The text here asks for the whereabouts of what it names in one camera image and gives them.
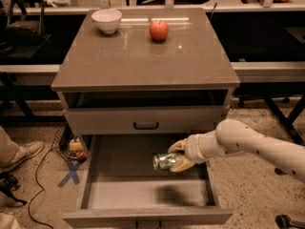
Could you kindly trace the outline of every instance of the brown tabletop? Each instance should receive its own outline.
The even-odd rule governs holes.
[[[204,10],[122,10],[118,31],[106,35],[86,16],[52,88],[138,91],[237,87],[239,79]],[[162,19],[167,39],[152,41],[149,25]]]

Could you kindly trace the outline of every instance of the gray cabinet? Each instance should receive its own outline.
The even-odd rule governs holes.
[[[89,150],[75,228],[224,223],[209,164],[183,174],[157,173],[166,153],[190,133],[226,117],[239,80],[202,9],[122,10],[119,30],[104,35],[89,12],[54,79],[65,118]],[[155,43],[148,27],[168,22]]]

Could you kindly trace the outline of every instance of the white bowl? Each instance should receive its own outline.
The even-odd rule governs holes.
[[[115,9],[104,9],[95,11],[92,21],[103,33],[114,33],[121,24],[122,12]]]

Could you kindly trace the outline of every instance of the open drawer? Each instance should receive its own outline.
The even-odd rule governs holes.
[[[91,142],[73,228],[161,228],[222,224],[209,163],[183,173],[156,172],[153,153],[166,153],[181,135],[96,135]]]

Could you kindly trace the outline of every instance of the red apple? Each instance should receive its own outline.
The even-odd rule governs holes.
[[[166,39],[169,33],[168,23],[165,21],[152,21],[150,25],[150,35],[152,40],[161,42]]]

